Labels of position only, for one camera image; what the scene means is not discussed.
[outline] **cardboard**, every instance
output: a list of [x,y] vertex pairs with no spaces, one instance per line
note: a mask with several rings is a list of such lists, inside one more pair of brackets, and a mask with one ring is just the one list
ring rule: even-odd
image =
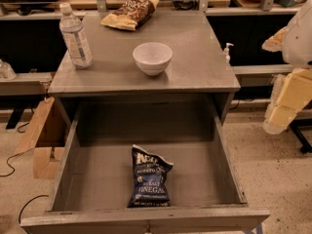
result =
[[49,97],[39,102],[15,153],[34,149],[33,177],[54,179],[61,160],[66,136],[66,125]]
[[38,147],[33,154],[33,177],[54,179],[59,168],[63,147]]

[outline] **potato chip bag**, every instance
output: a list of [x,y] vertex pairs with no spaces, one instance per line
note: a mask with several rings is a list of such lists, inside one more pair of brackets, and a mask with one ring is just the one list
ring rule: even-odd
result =
[[100,24],[135,31],[155,12],[159,0],[128,0],[121,8],[107,15]]
[[168,207],[170,198],[165,182],[174,164],[137,145],[133,146],[132,154],[135,190],[128,208]]

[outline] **cabinet top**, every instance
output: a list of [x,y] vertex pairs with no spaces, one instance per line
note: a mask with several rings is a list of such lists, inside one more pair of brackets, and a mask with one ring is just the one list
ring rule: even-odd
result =
[[[203,13],[158,9],[136,31],[103,26],[102,17],[91,12],[83,20],[94,64],[85,70],[75,70],[66,53],[50,94],[232,93],[239,90],[233,69],[226,63],[225,54]],[[174,53],[167,69],[156,77],[144,74],[133,60],[134,48],[145,42],[167,44]]]

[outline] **white bowl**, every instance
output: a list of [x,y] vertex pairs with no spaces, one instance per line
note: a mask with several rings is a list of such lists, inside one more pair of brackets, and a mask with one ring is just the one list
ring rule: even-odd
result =
[[165,44],[150,42],[138,45],[133,56],[141,71],[148,75],[158,75],[168,66],[173,51]]

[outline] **open drawer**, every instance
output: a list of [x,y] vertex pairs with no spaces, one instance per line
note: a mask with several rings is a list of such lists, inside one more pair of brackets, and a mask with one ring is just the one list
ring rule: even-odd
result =
[[[127,209],[132,145],[174,163],[171,207]],[[251,230],[269,212],[247,204],[206,94],[116,96],[82,101],[44,215],[29,233],[187,233]]]

